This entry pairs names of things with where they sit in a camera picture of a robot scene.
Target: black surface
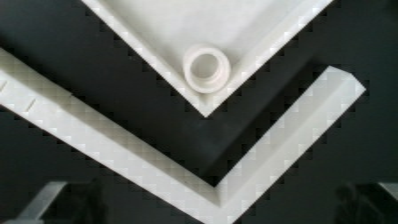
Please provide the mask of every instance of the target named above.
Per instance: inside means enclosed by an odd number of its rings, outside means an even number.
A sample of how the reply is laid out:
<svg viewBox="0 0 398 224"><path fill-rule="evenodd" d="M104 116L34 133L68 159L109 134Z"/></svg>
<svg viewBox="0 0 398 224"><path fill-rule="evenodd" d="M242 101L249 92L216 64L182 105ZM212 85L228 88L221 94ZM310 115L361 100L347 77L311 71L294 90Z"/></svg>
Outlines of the black surface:
<svg viewBox="0 0 398 224"><path fill-rule="evenodd" d="M0 4L2 46L216 184L228 166L237 162L237 159L230 163L223 162L226 154L235 154L242 148L246 151L256 143L246 133L251 122L267 109L272 114L260 123L260 135L285 112L287 108L276 105L276 102L283 102L276 101L276 96L285 96L285 86L311 54L299 60L290 57L287 67L278 66L285 55L281 51L224 106L205 119L84 3L70 0L4 0ZM287 49L295 47L297 40Z"/></svg>
<svg viewBox="0 0 398 224"><path fill-rule="evenodd" d="M368 86L368 97L242 219L244 223L333 223L336 187L347 181L398 181L397 1L336 2L210 119L201 118L182 96L171 96L173 89L139 57L130 59L128 48L104 29L79 3L0 0L2 46L15 49L22 60L72 92L84 93L86 101L100 104L102 112L130 125L203 177L226 172L230 159L240 158L240 151L256 142L326 65L354 73ZM292 74L299 81L290 88L279 88L285 93L272 102L271 83ZM47 181L100 177L111 223L196 223L109 169L57 144L56 138L43 137L24 120L15 121L9 112L0 115L0 124L0 218L18 214L29 192Z"/></svg>

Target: v-shaped white border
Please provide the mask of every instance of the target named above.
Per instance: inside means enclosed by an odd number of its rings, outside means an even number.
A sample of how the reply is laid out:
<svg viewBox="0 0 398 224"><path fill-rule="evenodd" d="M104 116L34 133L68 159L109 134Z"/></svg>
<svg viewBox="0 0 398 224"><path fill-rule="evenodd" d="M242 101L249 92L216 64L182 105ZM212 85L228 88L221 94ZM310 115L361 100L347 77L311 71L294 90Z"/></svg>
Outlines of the v-shaped white border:
<svg viewBox="0 0 398 224"><path fill-rule="evenodd" d="M123 17L118 15L107 1L82 0L82 2L100 16L141 57L146 59L200 113L208 117L333 0L297 0L295 9L287 14L285 19L279 21L260 43L256 43L256 47L247 52L246 57L233 65L231 78L226 86L212 94L201 94L191 88L184 74L178 74L166 58L157 54L146 40L137 35L139 31L132 29L128 21L125 21Z"/></svg>
<svg viewBox="0 0 398 224"><path fill-rule="evenodd" d="M352 74L329 67L212 187L0 50L0 104L207 224L235 222L363 92Z"/></svg>

